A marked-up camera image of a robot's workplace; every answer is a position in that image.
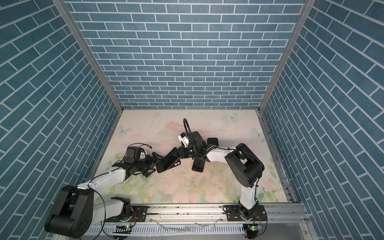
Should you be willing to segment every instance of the floral print mat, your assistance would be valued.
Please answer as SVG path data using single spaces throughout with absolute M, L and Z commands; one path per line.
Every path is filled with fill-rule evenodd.
M 257 189 L 260 202 L 287 202 L 269 148 L 254 110 L 124 110 L 108 144 L 96 175 L 122 159 L 128 145 L 149 144 L 143 148 L 165 156 L 181 142 L 185 132 L 183 118 L 203 140 L 217 137 L 219 146 L 246 144 L 264 163 L 265 170 Z M 137 175 L 116 184 L 103 194 L 104 199 L 125 197 L 133 204 L 235 203 L 240 199 L 240 184 L 227 164 L 206 162 L 202 173 L 192 171 L 192 159 L 150 177 Z

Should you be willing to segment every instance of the brick-patterned wallpaper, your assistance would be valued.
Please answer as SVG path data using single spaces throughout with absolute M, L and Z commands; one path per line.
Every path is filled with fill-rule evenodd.
M 253 108 L 304 0 L 66 1 L 125 108 Z
M 317 0 L 265 117 L 319 239 L 384 239 L 384 2 Z
M 89 177 L 117 110 L 51 0 L 0 1 L 0 239 L 45 239 L 54 197 Z

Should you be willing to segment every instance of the robotic arm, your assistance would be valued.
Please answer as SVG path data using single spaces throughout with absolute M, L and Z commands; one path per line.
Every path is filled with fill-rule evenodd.
M 79 238 L 90 226 L 110 217 L 117 216 L 121 222 L 130 221 L 133 218 L 133 209 L 129 199 L 113 197 L 108 201 L 102 199 L 103 203 L 100 204 L 94 204 L 94 200 L 131 175 L 142 174 L 149 177 L 155 172 L 155 165 L 160 173 L 178 166 L 179 159 L 189 157 L 194 159 L 192 170 L 197 172 L 203 171 L 205 162 L 227 163 L 242 185 L 238 203 L 241 217 L 252 220 L 259 206 L 255 194 L 257 182 L 264 170 L 263 163 L 243 143 L 224 148 L 218 146 L 216 138 L 209 138 L 206 144 L 198 132 L 190 131 L 186 119 L 184 126 L 186 132 L 179 136 L 181 147 L 174 148 L 167 156 L 162 157 L 155 152 L 151 156 L 143 148 L 130 145 L 123 159 L 113 164 L 109 171 L 77 186 L 68 185 L 62 188 L 46 220 L 45 230 Z

